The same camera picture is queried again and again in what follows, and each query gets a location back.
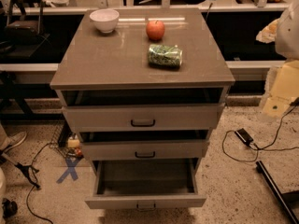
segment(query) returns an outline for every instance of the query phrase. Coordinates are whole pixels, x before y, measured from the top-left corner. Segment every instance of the sneaker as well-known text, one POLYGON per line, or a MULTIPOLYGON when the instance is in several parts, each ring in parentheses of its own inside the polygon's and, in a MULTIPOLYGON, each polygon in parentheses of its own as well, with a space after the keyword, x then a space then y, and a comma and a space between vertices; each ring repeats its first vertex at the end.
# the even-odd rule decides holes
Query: sneaker
POLYGON ((27 137, 27 132, 19 132, 13 136, 7 137, 0 149, 9 152, 12 148, 19 146, 27 137))

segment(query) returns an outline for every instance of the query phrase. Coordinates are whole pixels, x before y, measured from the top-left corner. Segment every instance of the apple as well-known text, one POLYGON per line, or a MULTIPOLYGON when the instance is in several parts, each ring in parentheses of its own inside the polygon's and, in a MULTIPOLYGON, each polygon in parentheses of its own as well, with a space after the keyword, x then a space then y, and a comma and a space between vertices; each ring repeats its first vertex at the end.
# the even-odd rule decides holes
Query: apple
POLYGON ((165 26, 162 21, 149 21, 146 30, 150 40, 158 41, 164 36, 165 26))

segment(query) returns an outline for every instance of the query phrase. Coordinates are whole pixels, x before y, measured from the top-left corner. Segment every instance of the green package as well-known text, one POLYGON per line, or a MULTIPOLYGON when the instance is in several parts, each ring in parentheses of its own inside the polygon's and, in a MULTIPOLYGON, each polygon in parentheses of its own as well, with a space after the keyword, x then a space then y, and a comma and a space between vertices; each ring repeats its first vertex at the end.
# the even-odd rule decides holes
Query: green package
POLYGON ((179 68, 182 63, 182 50, 178 47, 151 44, 149 46, 149 63, 179 68))

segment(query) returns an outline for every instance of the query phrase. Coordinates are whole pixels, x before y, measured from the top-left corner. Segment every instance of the tape x mark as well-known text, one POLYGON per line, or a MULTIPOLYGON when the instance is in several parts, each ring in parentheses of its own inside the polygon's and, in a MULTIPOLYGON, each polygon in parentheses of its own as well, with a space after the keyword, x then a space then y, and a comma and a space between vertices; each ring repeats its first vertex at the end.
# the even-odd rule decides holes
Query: tape x mark
POLYGON ((68 175, 71 175, 73 180, 76 181, 78 179, 78 175, 76 173, 75 167, 80 162, 80 160, 81 158, 75 159, 74 161, 72 161, 72 159, 70 158, 66 158, 65 161, 66 161, 67 169, 56 182, 62 183, 68 175))

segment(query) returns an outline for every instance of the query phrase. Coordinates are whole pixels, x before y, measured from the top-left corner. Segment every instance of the cable on floor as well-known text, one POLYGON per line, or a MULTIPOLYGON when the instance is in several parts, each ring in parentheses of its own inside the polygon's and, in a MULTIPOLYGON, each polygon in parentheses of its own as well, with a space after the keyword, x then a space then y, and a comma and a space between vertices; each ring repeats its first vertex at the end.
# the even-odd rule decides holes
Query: cable on floor
POLYGON ((290 109, 286 114, 284 114, 284 115, 281 117, 280 122, 279 122, 278 129, 277 129, 277 131, 276 131, 276 135, 275 135, 273 141, 272 141, 269 145, 267 145, 267 146, 265 146, 265 147, 258 147, 258 145, 257 145, 256 143, 252 143, 252 144, 249 144, 249 145, 248 145, 248 147, 249 147, 251 150, 253 150, 253 151, 256 152, 255 157, 254 157, 252 160, 240 160, 240 159, 238 159, 238 158, 235 158, 235 157, 231 156, 231 155, 228 154, 227 151, 225 150, 225 148, 224 148, 224 143, 225 143, 225 140, 226 140, 226 138, 227 138, 227 135, 228 135, 228 133, 235 133, 234 130, 227 131, 226 134, 224 135, 224 138, 223 138, 223 140, 222 140, 222 151, 223 151, 223 153, 224 153, 226 156, 228 156, 229 158, 231 158, 232 160, 235 160, 235 161, 240 161, 240 162, 256 162, 257 159, 258 159, 258 157, 259 157, 259 151, 277 152, 277 151, 290 151, 290 150, 295 150, 295 149, 297 149, 297 148, 299 149, 299 147, 287 147, 287 148, 268 149, 269 147, 273 146, 273 145, 276 143, 276 141, 277 141, 277 139, 278 139, 278 134, 279 134, 280 128, 281 128, 281 126, 282 126, 282 121, 283 121, 283 119, 284 119, 287 115, 289 115, 289 114, 290 114, 290 113, 291 113, 291 112, 292 112, 298 105, 299 105, 299 103, 296 103, 295 106, 294 106, 292 109, 290 109))
MULTIPOLYGON (((46 146, 48 146, 48 145, 49 145, 49 144, 46 144, 46 145, 43 146, 41 149, 39 149, 39 151, 36 153, 35 157, 32 159, 31 165, 34 164, 34 162, 36 161, 37 156, 38 156, 38 155, 42 152, 42 150, 43 150, 46 146)), ((32 174, 33 174, 33 177, 36 179, 36 183, 38 183, 38 179, 37 179, 37 177, 36 177, 36 174, 35 174, 34 172, 32 172, 32 174)), ((36 187, 36 186, 32 186, 31 189, 30 189, 30 191, 29 191, 29 193, 28 193, 28 195, 27 195, 27 198, 26 198, 26 205, 27 205, 27 208, 28 208, 29 212, 30 212, 34 217, 37 217, 37 218, 39 218, 39 219, 48 221, 49 223, 53 224, 53 222, 52 222, 50 219, 47 219, 47 218, 45 218, 45 217, 42 217, 42 216, 40 216, 40 215, 34 213, 34 212, 31 210, 30 206, 29 206, 29 196, 30 196, 31 192, 33 191, 33 189, 34 189, 35 187, 36 187)))

